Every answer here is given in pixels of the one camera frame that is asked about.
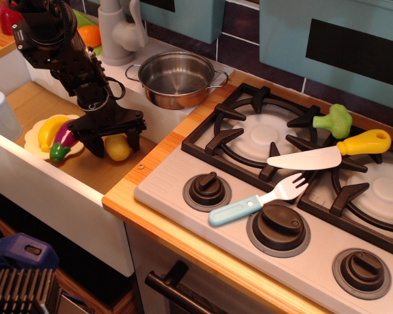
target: blue object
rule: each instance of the blue object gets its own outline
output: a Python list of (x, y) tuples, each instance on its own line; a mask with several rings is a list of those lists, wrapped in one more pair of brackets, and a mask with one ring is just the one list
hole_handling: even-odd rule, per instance
[(212, 226), (221, 226), (261, 209), (262, 203), (259, 201), (259, 196), (254, 195), (210, 211), (208, 221)]
[(0, 270), (3, 268), (56, 270), (59, 258), (48, 244), (20, 233), (0, 239)]

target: purple eggplant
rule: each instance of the purple eggplant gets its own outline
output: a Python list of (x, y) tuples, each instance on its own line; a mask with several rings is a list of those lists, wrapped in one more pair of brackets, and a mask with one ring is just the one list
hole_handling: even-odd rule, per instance
[(71, 148), (78, 142), (74, 138), (73, 132), (67, 129), (67, 125), (72, 121), (73, 119), (65, 122), (55, 135), (54, 144), (50, 149), (50, 159), (53, 162), (63, 160), (69, 151), (71, 151)]

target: toy banana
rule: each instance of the toy banana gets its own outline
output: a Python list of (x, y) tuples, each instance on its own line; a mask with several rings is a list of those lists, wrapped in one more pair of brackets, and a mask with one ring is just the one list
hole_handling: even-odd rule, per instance
[(69, 120), (66, 116), (52, 116), (39, 129), (38, 141), (43, 152), (49, 152), (52, 140), (57, 134), (58, 130)]

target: faucet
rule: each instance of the faucet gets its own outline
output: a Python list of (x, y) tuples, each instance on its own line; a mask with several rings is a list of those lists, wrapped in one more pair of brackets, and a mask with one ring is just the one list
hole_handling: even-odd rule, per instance
[(98, 9), (102, 61), (108, 65), (124, 65), (134, 59), (134, 52), (144, 48), (149, 38), (141, 21), (140, 1), (131, 0), (128, 23), (119, 0), (100, 0)]

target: green broccoli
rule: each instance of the green broccoli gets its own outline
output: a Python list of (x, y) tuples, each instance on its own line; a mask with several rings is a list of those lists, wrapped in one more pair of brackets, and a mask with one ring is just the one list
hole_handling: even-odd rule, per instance
[(348, 137), (351, 130), (352, 117), (344, 105), (338, 103), (332, 105), (329, 114), (325, 116), (315, 116), (313, 118), (313, 128), (329, 130), (336, 139)]

